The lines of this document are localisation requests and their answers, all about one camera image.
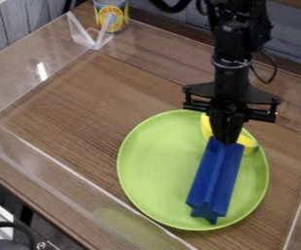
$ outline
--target blue block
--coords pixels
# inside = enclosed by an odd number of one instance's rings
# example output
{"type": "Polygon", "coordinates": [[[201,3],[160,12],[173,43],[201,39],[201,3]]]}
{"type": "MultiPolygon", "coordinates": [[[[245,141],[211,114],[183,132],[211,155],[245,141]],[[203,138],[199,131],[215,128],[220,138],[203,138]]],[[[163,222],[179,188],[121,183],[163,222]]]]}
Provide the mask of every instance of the blue block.
{"type": "Polygon", "coordinates": [[[212,224],[227,213],[244,147],[224,145],[209,138],[195,180],[189,189],[187,204],[192,217],[203,217],[212,224]]]}

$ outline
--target green plate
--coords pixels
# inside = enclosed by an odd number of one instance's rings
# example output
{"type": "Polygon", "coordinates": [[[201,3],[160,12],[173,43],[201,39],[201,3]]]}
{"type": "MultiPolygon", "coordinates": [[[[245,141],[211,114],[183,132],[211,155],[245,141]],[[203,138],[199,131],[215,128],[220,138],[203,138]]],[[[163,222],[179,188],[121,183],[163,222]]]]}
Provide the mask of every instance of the green plate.
{"type": "Polygon", "coordinates": [[[209,230],[236,223],[253,211],[267,191],[269,169],[259,147],[243,156],[227,216],[216,225],[192,218],[185,198],[204,149],[200,113],[175,110],[145,120],[119,150],[117,176],[129,200],[148,217],[177,229],[209,230]]]}

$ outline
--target blue plastic object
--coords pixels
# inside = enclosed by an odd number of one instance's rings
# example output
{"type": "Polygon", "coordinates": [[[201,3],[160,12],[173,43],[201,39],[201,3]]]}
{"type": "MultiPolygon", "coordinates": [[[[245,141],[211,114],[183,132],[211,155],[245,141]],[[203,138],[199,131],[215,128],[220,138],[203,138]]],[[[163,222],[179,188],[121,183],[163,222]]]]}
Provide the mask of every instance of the blue plastic object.
{"type": "Polygon", "coordinates": [[[209,137],[187,204],[192,217],[203,217],[212,224],[227,213],[244,147],[224,145],[209,137]]]}

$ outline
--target can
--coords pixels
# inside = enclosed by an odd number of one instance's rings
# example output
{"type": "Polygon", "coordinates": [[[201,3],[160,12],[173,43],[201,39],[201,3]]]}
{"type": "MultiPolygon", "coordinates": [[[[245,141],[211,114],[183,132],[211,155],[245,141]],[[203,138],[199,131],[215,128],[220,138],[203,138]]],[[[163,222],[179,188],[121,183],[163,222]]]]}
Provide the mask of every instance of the can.
{"type": "Polygon", "coordinates": [[[128,26],[128,0],[92,0],[93,16],[97,29],[111,14],[107,32],[119,32],[128,26]]]}

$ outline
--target yellow object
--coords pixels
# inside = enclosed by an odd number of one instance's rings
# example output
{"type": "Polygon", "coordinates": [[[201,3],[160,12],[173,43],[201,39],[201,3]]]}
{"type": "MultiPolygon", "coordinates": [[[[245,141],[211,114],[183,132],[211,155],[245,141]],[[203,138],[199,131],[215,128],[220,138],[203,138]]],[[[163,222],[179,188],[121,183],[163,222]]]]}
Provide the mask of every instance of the yellow object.
{"type": "MultiPolygon", "coordinates": [[[[200,116],[200,130],[204,139],[208,140],[211,136],[211,125],[209,125],[209,118],[204,114],[201,114],[200,116]]],[[[239,135],[236,143],[244,146],[243,154],[253,152],[259,147],[259,143],[255,140],[251,140],[248,137],[245,137],[241,133],[239,135]]]]}

